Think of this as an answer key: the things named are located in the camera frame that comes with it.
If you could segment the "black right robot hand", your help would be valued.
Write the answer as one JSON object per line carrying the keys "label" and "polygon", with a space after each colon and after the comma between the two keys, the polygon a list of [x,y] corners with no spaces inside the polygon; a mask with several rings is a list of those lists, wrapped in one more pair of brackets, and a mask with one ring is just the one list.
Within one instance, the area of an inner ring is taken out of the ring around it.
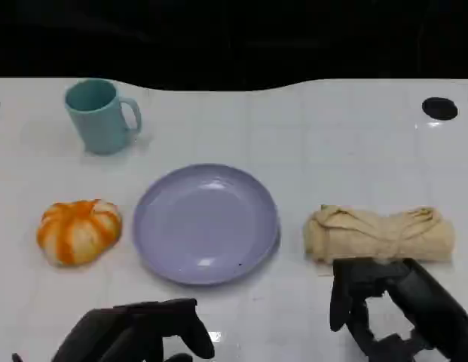
{"label": "black right robot hand", "polygon": [[[468,314],[456,299],[411,258],[381,264],[372,258],[336,259],[329,309],[332,331],[347,327],[370,361],[413,361],[438,350],[449,361],[468,361]],[[390,295],[413,324],[409,339],[376,339],[367,299]]]}

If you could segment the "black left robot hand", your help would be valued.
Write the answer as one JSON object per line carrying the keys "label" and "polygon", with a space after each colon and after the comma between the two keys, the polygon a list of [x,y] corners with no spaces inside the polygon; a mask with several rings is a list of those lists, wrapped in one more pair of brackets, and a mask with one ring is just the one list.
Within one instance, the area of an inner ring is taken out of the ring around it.
{"label": "black left robot hand", "polygon": [[[196,299],[140,302],[93,309],[72,328],[54,361],[192,361],[215,357],[197,316]],[[191,354],[164,356],[163,339],[178,336]]]}

